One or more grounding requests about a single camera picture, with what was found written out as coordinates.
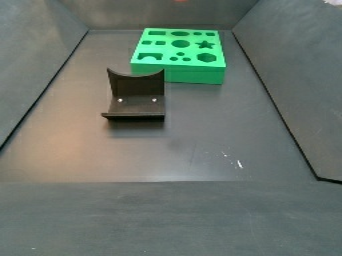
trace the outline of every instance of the black holder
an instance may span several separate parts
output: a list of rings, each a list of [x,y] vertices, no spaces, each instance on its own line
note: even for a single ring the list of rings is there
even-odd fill
[[[164,70],[144,76],[127,76],[107,69],[112,102],[107,119],[164,119]]]

